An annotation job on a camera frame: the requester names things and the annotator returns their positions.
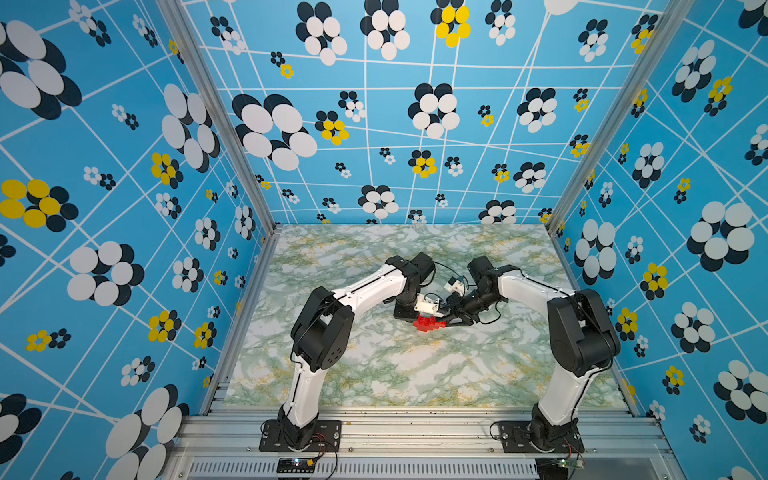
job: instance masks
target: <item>patterned wall panel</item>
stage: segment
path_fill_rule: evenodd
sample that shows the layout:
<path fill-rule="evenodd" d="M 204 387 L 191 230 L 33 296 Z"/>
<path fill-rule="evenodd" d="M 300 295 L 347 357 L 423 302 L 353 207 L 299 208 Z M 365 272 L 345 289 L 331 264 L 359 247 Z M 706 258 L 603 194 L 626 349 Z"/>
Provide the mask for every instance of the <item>patterned wall panel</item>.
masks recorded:
<path fill-rule="evenodd" d="M 556 230 L 688 478 L 768 478 L 764 4 L 696 2 Z"/>
<path fill-rule="evenodd" d="M 263 233 L 153 2 L 0 20 L 0 478 L 155 478 Z"/>
<path fill-rule="evenodd" d="M 546 223 L 667 2 L 183 3 L 276 221 Z"/>

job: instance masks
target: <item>green marble surface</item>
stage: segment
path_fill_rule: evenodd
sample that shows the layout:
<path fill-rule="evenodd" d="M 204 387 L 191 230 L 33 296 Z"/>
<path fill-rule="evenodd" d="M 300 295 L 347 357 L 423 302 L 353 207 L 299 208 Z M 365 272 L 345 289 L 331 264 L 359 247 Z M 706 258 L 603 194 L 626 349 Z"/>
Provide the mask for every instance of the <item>green marble surface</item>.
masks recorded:
<path fill-rule="evenodd" d="M 419 251 L 459 274 L 486 255 L 494 265 L 511 263 L 528 275 L 567 286 L 543 225 L 290 225 L 280 242 L 230 380 L 225 404 L 271 407 L 287 398 L 293 376 L 290 329 L 310 291 L 333 290 L 400 255 Z M 452 275 L 438 267 L 422 292 L 446 296 Z M 349 346 L 329 370 L 320 404 L 325 406 L 529 407 L 544 394 L 554 358 L 546 320 L 520 303 L 499 303 L 502 318 L 491 325 L 421 333 L 392 318 L 393 304 L 356 319 Z M 491 310 L 481 314 L 488 322 Z M 600 374 L 584 406 L 623 407 L 609 373 Z"/>

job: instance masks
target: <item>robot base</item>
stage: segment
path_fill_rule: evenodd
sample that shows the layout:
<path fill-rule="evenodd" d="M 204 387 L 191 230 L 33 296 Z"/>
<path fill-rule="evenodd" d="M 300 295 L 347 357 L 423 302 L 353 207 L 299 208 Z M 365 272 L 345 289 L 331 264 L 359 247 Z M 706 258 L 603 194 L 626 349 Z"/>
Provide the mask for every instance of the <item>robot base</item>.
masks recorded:
<path fill-rule="evenodd" d="M 524 420 L 521 422 L 499 422 L 496 424 L 499 427 L 499 435 L 503 438 L 502 446 L 504 447 L 504 453 L 541 453 L 531 444 L 531 432 L 528 430 L 530 423 L 530 421 Z M 568 448 L 566 441 L 571 443 L 572 449 Z M 564 438 L 559 439 L 555 443 L 553 453 L 567 454 L 573 449 L 584 453 L 584 443 L 581 442 L 581 435 L 576 425 L 568 430 L 568 434 Z"/>
<path fill-rule="evenodd" d="M 320 433 L 326 437 L 328 443 L 333 447 L 330 451 L 339 451 L 339 442 L 341 440 L 341 422 L 339 420 L 317 420 L 315 421 L 315 433 Z M 319 444 L 310 443 L 304 452 L 318 452 Z M 277 420 L 267 420 L 264 422 L 264 435 L 259 443 L 259 452 L 295 452 L 286 444 L 283 431 L 280 428 L 280 422 Z"/>

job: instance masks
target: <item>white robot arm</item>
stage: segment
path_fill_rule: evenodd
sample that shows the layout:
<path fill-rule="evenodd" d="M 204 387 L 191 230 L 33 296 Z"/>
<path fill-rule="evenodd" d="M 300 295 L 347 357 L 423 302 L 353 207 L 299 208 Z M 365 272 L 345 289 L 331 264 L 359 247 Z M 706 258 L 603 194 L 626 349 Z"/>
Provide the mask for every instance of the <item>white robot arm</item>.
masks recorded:
<path fill-rule="evenodd" d="M 557 363 L 547 392 L 533 408 L 530 430 L 537 449 L 551 450 L 578 421 L 578 406 L 597 373 L 610 368 L 619 353 L 605 307 L 593 290 L 552 286 L 526 276 L 516 266 L 493 267 L 486 257 L 475 258 L 467 268 L 477 288 L 470 293 L 463 286 L 450 289 L 454 293 L 436 308 L 425 305 L 419 293 L 421 283 L 435 269 L 432 258 L 424 253 L 413 260 L 392 257 L 372 275 L 342 289 L 316 288 L 291 331 L 296 370 L 289 401 L 278 413 L 286 443 L 297 450 L 310 443 L 323 381 L 346 350 L 356 316 L 394 300 L 395 318 L 412 322 L 420 312 L 428 312 L 440 317 L 440 326 L 471 326 L 480 322 L 480 311 L 498 301 L 516 300 L 549 320 Z M 458 286 L 454 281 L 449 284 Z"/>

